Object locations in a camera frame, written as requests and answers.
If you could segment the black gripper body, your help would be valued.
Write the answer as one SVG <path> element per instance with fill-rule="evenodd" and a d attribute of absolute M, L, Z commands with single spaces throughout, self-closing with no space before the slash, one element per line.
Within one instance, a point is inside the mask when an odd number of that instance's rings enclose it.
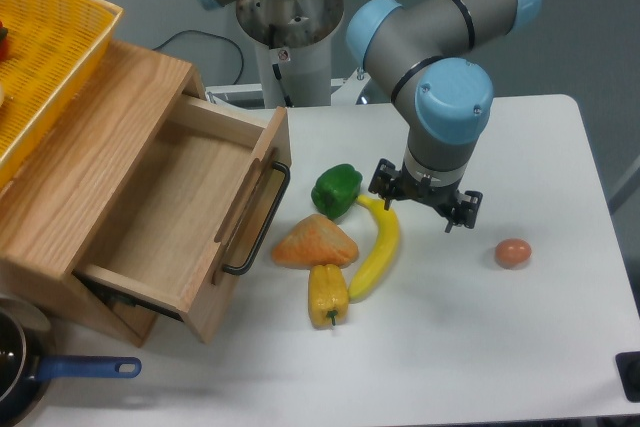
<path fill-rule="evenodd" d="M 387 207 L 390 207 L 394 201 L 410 200 L 436 210 L 450 212 L 461 203 L 456 183 L 436 187 L 431 177 L 416 180 L 405 167 L 397 170 L 394 164 L 387 167 L 387 173 L 390 176 Z"/>

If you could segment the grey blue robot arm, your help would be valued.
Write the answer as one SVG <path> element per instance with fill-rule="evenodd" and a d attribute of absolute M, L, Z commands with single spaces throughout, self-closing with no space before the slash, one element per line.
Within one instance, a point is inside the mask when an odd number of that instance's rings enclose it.
<path fill-rule="evenodd" d="M 482 196 L 459 188 L 494 98 L 488 74 L 466 54 L 532 22 L 542 0 L 427 0 L 406 8 L 371 0 L 350 20 L 343 0 L 198 0 L 233 5 L 253 41 L 267 107 L 322 106 L 331 97 L 328 44 L 339 27 L 358 67 L 409 128 L 401 166 L 378 163 L 369 189 L 385 203 L 432 207 L 473 228 Z"/>

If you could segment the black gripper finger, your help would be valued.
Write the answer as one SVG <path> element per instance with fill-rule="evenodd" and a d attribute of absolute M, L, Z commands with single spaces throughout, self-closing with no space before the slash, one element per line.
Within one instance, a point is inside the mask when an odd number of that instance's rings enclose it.
<path fill-rule="evenodd" d="M 483 200 L 479 191 L 456 191 L 442 207 L 443 217 L 447 220 L 445 232 L 450 233 L 454 227 L 473 229 Z"/>
<path fill-rule="evenodd" d="M 400 188 L 400 172 L 387 159 L 380 159 L 369 183 L 368 191 L 383 201 L 383 208 L 388 211 L 397 198 Z"/>

